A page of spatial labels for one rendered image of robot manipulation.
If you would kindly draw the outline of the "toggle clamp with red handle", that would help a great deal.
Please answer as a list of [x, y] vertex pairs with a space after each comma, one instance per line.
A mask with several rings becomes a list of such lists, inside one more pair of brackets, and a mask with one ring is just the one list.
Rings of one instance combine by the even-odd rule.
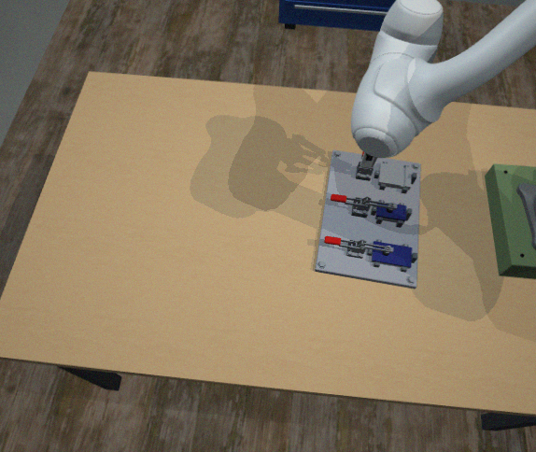
[[[377, 158], [374, 159], [374, 163], [375, 163], [376, 160], [377, 160]], [[374, 170], [373, 169], [374, 163], [373, 163], [372, 168], [360, 167], [360, 163], [361, 162], [359, 162], [359, 164], [357, 166], [356, 179], [370, 181], [372, 172]]]
[[[393, 253], [393, 247], [368, 244], [368, 243], [366, 243], [366, 241], [365, 242], [364, 241], [365, 240], [363, 240], [363, 239], [359, 240], [359, 241], [350, 239], [350, 241], [348, 241], [348, 240], [342, 240], [341, 238], [331, 237], [331, 236], [325, 236], [325, 240], [324, 240], [324, 242], [326, 244], [337, 245], [339, 247], [347, 247], [347, 254], [346, 255], [349, 256], [349, 257], [355, 257], [355, 258], [362, 259], [363, 258], [363, 253], [364, 253], [366, 248], [383, 251], [382, 253], [385, 256], [387, 256], [389, 253]], [[348, 243], [348, 246], [340, 245], [341, 242]], [[365, 246], [371, 246], [371, 247], [365, 247]], [[383, 249], [375, 248], [375, 247], [381, 247]]]
[[[332, 194], [331, 200], [334, 202], [345, 203], [345, 205], [352, 205], [351, 216], [361, 217], [361, 218], [367, 218], [370, 206], [384, 207], [387, 209], [387, 212], [389, 213], [392, 213], [394, 209], [395, 210], [397, 209], [397, 205], [395, 205], [394, 202], [383, 203], [383, 202], [371, 201], [371, 198], [369, 198], [368, 196], [365, 198], [359, 198], [359, 197], [348, 198], [344, 195]], [[353, 203], [348, 203], [346, 200], [351, 200], [353, 201]], [[373, 204], [369, 204], [369, 203], [373, 203]], [[376, 205], [376, 204], [379, 204], [379, 205]]]

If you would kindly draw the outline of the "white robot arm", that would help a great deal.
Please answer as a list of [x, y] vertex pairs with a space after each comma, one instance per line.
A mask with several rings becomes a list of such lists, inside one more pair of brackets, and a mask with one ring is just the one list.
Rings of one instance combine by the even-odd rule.
[[443, 20], [437, 0], [396, 0], [388, 11], [351, 114], [352, 136], [366, 154], [398, 155], [445, 106], [536, 46], [536, 0], [526, 0], [473, 46], [433, 64]]

